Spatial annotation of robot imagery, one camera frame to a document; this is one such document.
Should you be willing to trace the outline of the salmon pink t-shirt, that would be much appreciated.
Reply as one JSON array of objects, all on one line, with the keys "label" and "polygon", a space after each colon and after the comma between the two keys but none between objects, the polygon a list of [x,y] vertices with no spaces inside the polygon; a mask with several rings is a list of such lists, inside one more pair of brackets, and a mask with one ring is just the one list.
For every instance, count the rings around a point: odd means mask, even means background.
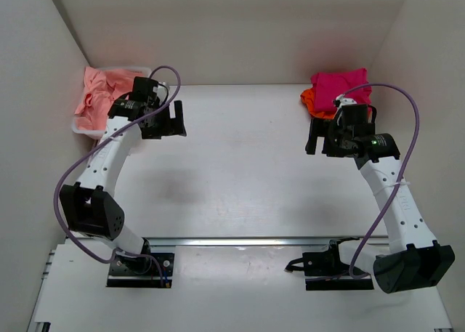
[{"label": "salmon pink t-shirt", "polygon": [[85,67],[84,94],[75,110],[76,128],[79,131],[104,130],[114,101],[132,90],[136,76],[144,75],[140,70]]}]

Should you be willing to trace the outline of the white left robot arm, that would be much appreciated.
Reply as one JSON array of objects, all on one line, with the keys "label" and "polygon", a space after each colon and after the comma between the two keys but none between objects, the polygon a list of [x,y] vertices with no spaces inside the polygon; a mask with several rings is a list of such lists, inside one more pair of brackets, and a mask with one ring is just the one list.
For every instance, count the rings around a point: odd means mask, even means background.
[{"label": "white left robot arm", "polygon": [[86,168],[72,185],[58,193],[68,232],[102,241],[132,271],[152,265],[148,241],[125,222],[114,198],[119,174],[131,149],[142,139],[186,136],[182,103],[169,95],[169,85],[136,77],[132,90],[111,105],[103,135],[86,159]]}]

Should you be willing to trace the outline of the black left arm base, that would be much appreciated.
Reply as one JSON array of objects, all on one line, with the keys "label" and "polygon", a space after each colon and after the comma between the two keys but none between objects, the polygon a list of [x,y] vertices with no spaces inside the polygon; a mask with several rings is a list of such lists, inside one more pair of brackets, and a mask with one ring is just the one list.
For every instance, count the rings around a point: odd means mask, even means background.
[{"label": "black left arm base", "polygon": [[130,259],[117,256],[110,263],[106,286],[108,288],[171,288],[175,253],[151,250],[161,270],[152,259]]}]

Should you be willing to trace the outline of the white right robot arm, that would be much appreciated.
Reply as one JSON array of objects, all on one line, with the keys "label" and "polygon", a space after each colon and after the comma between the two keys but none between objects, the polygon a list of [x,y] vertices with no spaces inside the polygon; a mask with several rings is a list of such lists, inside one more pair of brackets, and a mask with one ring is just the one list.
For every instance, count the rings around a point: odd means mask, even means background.
[{"label": "white right robot arm", "polygon": [[404,160],[393,137],[375,132],[371,105],[342,105],[332,119],[311,120],[305,150],[316,152],[322,137],[323,154],[351,158],[368,183],[387,230],[389,250],[383,254],[359,238],[332,240],[324,272],[344,272],[357,279],[370,275],[384,293],[436,286],[455,260],[449,245],[438,243],[420,214],[408,182]]}]

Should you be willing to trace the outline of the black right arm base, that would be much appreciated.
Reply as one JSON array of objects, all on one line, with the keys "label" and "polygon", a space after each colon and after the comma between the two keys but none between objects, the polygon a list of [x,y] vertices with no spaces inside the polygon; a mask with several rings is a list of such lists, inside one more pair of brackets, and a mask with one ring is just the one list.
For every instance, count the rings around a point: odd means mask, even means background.
[{"label": "black right arm base", "polygon": [[356,240],[342,238],[331,240],[324,251],[303,252],[298,259],[291,260],[285,271],[303,272],[306,291],[371,291],[374,289],[371,277],[360,270],[354,270],[362,278],[354,279],[349,275],[349,265],[339,256],[339,244]]}]

